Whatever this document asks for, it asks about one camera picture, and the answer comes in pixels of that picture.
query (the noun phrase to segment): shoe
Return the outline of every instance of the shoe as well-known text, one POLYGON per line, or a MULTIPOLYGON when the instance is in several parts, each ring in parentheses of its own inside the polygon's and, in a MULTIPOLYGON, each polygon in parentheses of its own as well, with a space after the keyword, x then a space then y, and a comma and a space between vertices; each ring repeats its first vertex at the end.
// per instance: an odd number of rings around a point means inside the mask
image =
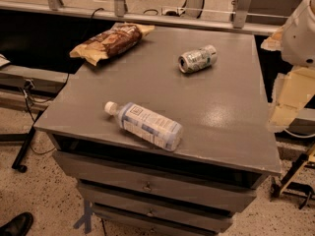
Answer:
POLYGON ((32 214, 24 212, 0 227, 0 236, 26 236, 32 226, 32 222, 32 214))

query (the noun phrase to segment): table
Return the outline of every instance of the table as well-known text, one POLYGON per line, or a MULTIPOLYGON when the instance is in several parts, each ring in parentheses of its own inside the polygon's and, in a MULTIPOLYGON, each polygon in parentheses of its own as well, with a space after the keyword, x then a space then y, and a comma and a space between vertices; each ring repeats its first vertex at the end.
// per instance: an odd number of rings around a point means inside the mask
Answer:
POLYGON ((252 35, 156 27, 97 67, 85 63, 35 123, 102 218, 167 235, 214 235, 281 174, 252 35), (212 44, 218 62, 185 75, 177 59, 212 44), (175 152, 120 130, 107 101, 143 105, 184 127, 175 152))

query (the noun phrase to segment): bottle label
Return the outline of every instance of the bottle label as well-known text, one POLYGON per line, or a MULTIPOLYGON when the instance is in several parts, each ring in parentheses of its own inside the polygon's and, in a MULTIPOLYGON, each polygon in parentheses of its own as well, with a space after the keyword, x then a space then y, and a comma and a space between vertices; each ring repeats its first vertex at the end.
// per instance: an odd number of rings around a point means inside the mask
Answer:
POLYGON ((167 150, 174 150, 176 133, 181 126, 153 111, 132 104, 121 116, 123 128, 138 137, 167 150))

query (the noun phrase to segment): silver can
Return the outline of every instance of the silver can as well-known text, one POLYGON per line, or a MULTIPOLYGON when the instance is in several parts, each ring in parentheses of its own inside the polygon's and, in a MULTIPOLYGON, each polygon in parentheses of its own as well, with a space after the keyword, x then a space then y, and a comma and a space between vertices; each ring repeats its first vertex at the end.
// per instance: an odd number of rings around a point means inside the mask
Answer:
POLYGON ((198 50, 183 53, 178 58, 179 70, 186 73, 195 73, 217 62, 217 50, 212 45, 199 48, 198 50))

